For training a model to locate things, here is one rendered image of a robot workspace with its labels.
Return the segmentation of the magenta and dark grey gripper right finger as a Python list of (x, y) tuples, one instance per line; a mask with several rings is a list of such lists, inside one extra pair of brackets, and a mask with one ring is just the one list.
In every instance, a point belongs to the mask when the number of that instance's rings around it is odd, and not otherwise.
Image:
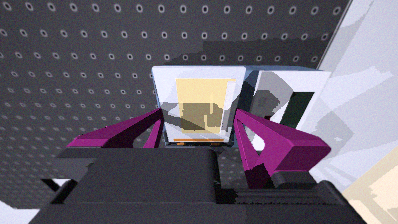
[[(260, 156), (242, 123), (263, 139), (265, 146)], [(240, 108), (235, 110), (233, 124), (248, 188), (262, 189), (273, 173), (278, 171), (309, 172), (331, 152), (331, 147), (318, 136)]]

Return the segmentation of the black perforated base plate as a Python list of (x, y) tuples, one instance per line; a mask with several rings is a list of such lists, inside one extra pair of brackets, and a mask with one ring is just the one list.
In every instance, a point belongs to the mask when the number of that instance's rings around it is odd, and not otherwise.
[(0, 0), (0, 201), (40, 210), (80, 135), (158, 108), (152, 67), (320, 68), (353, 0)]

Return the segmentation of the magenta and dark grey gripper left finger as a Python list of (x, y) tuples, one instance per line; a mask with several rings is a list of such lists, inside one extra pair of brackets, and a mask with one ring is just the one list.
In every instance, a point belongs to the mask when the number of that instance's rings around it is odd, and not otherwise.
[(158, 148), (164, 126), (164, 116), (161, 107), (141, 116), (80, 135), (66, 147), (133, 148), (134, 139), (154, 123), (150, 137), (143, 148)]

